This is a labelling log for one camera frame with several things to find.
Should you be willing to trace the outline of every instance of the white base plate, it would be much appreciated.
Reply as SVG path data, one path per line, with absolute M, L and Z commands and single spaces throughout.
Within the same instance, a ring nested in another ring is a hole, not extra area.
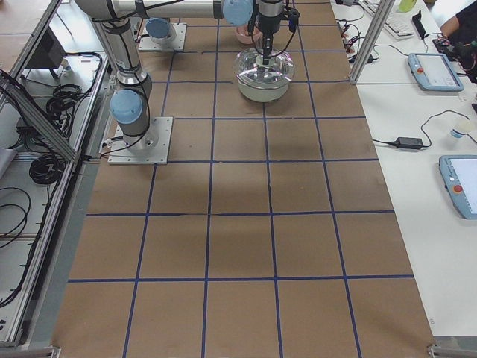
M 150 150 L 131 151 L 124 149 L 115 153 L 109 154 L 109 164 L 167 164 L 169 154 L 169 144 L 171 143 L 172 133 L 172 117 L 156 117 L 151 119 L 150 131 L 158 133 L 159 141 Z M 122 130 L 118 126 L 116 128 L 115 136 L 122 136 Z M 124 148 L 126 145 L 124 141 L 117 141 L 113 143 L 111 151 Z
M 187 24 L 172 24 L 176 31 L 176 38 L 169 43 L 160 44 L 153 43 L 150 37 L 144 37 L 141 39 L 139 44 L 139 50 L 143 52 L 173 52 L 173 51 L 184 51 L 184 43 L 186 42 L 186 31 Z

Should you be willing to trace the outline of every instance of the tablet screen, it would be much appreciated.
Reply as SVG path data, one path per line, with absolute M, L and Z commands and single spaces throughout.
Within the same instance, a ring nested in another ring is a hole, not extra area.
M 458 86 L 442 56 L 417 55 L 417 59 L 431 85 L 441 87 Z
M 470 205 L 470 212 L 477 213 L 477 159 L 451 159 L 454 171 Z

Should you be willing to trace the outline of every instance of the green object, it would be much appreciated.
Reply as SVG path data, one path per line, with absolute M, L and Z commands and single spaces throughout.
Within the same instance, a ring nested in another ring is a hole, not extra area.
M 411 11 L 412 8 L 415 6 L 417 0 L 401 0 L 399 3 L 399 11 L 402 13 L 407 13 L 408 11 Z

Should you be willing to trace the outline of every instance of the pink bowl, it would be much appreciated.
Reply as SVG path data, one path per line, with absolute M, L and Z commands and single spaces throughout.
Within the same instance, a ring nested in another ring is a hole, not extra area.
M 237 40 L 240 41 L 241 43 L 244 43 L 245 45 L 252 44 L 252 39 L 250 38 L 250 35 L 248 34 L 248 31 L 247 31 L 247 25 L 237 27 L 235 33 L 237 36 Z M 257 27 L 255 27 L 253 29 L 253 41 L 255 41 L 255 44 L 257 44 L 257 42 L 261 38 L 262 38 L 262 33 L 259 31 Z

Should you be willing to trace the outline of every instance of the blue cap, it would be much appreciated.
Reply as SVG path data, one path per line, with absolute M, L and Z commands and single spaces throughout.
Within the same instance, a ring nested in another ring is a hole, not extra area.
M 162 18 L 149 19 L 146 22 L 146 30 L 151 37 L 163 39 L 169 35 L 169 21 Z
M 226 21 L 234 26 L 248 23 L 252 17 L 253 0 L 225 0 L 222 13 Z
M 130 89 L 116 92 L 111 98 L 111 113 L 122 125 L 134 123 L 142 114 L 142 100 Z

